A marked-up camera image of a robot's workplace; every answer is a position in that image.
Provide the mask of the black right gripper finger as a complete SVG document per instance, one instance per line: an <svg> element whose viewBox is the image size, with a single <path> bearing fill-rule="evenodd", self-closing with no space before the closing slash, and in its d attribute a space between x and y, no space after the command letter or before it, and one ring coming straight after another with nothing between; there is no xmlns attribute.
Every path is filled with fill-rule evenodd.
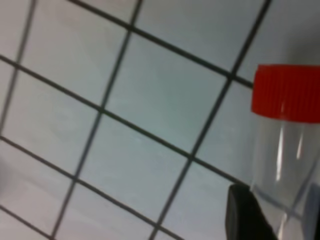
<svg viewBox="0 0 320 240"><path fill-rule="evenodd" d="M225 234L227 240L277 239L254 194L242 184L228 188Z"/></svg>

